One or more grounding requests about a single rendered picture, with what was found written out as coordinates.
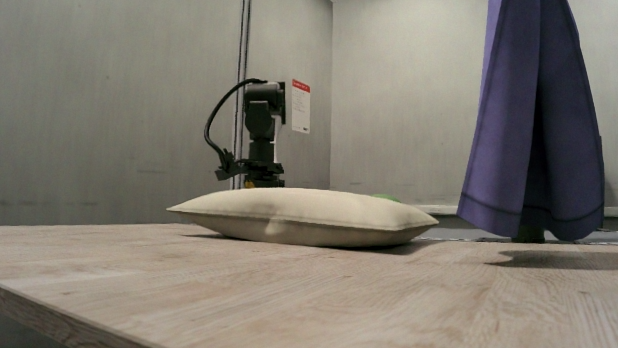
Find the grey vertical metal post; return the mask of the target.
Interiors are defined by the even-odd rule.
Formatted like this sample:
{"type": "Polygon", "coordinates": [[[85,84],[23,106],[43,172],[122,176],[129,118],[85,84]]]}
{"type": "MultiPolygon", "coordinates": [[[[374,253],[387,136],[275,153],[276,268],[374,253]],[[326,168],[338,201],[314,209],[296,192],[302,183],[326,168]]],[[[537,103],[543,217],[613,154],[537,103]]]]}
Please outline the grey vertical metal post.
{"type": "MultiPolygon", "coordinates": [[[[250,43],[250,27],[251,27],[251,12],[252,0],[241,0],[237,57],[236,57],[236,73],[235,86],[243,80],[247,80],[248,76],[248,59],[249,59],[249,43],[250,43]]],[[[244,112],[244,92],[247,89],[247,84],[237,89],[234,93],[233,106],[233,125],[232,125],[232,146],[231,151],[234,160],[244,159],[244,135],[245,135],[245,112],[244,112]]],[[[243,174],[238,174],[230,178],[230,191],[241,190],[243,187],[243,174]]]]}

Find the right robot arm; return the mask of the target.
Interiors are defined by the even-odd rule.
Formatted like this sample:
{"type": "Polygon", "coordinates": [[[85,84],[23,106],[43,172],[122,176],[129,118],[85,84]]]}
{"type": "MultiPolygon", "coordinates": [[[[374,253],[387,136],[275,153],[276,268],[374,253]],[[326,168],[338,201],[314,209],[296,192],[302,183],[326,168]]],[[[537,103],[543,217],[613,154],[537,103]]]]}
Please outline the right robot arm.
{"type": "MultiPolygon", "coordinates": [[[[254,139],[254,142],[274,143],[274,163],[278,163],[278,138],[282,125],[286,125],[285,82],[277,82],[277,84],[248,84],[247,89],[245,89],[244,112],[246,114],[244,123],[249,131],[249,139],[254,139]],[[282,105],[280,105],[279,112],[280,103],[282,105]],[[281,107],[283,107],[282,115],[281,107]]],[[[233,161],[234,156],[232,152],[228,152],[226,148],[223,150],[225,154],[221,155],[221,157],[225,168],[223,169],[221,165],[219,169],[215,170],[218,181],[227,180],[242,173],[240,167],[238,167],[240,161],[250,161],[240,163],[256,162],[256,159],[237,159],[233,161]]]]}

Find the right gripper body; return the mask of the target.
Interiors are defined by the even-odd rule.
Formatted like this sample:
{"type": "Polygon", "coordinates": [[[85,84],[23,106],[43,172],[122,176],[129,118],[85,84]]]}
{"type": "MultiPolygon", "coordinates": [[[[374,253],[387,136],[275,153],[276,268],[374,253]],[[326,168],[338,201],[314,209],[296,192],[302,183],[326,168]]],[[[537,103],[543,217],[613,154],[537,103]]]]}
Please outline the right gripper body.
{"type": "MultiPolygon", "coordinates": [[[[244,186],[246,182],[252,182],[255,188],[276,188],[278,185],[277,176],[273,174],[284,174],[282,163],[274,163],[274,143],[269,142],[250,142],[249,159],[256,161],[242,164],[240,174],[244,175],[244,186]],[[244,165],[244,167],[243,167],[244,165]],[[263,166],[262,166],[263,165],[263,166]],[[262,166],[262,167],[261,167],[262,166]],[[261,168],[258,168],[261,167],[261,168]],[[273,174],[270,174],[273,173],[273,174]]],[[[245,186],[246,189],[246,186],[245,186]]]]}

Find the purple cloth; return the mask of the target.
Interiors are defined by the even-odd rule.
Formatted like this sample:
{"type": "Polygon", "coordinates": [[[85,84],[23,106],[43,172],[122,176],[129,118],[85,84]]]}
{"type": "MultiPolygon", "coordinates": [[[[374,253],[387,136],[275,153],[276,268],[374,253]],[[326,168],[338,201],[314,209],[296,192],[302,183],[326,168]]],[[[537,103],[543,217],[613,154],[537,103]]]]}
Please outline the purple cloth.
{"type": "Polygon", "coordinates": [[[598,122],[568,0],[488,0],[477,123],[456,215],[561,241],[604,221],[598,122]]]}

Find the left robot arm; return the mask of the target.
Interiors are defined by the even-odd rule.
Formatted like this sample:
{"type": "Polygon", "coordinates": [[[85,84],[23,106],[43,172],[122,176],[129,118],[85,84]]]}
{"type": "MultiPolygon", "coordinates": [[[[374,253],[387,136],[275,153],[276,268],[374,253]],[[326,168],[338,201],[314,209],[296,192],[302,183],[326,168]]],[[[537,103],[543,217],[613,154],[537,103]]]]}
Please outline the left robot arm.
{"type": "Polygon", "coordinates": [[[500,243],[538,243],[538,244],[573,244],[581,245],[578,241],[568,242],[561,240],[545,240],[544,229],[536,226],[519,225],[516,238],[479,238],[476,242],[500,242],[500,243]]]}

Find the beige pillow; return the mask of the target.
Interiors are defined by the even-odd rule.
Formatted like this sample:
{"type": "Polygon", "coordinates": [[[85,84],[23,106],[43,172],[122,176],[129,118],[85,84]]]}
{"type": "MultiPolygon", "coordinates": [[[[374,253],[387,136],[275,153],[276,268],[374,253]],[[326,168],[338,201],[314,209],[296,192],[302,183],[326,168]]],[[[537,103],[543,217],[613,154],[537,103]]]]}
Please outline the beige pillow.
{"type": "Polygon", "coordinates": [[[300,246],[399,245],[440,223],[391,200],[302,188],[217,192],[166,210],[230,237],[300,246]]]}

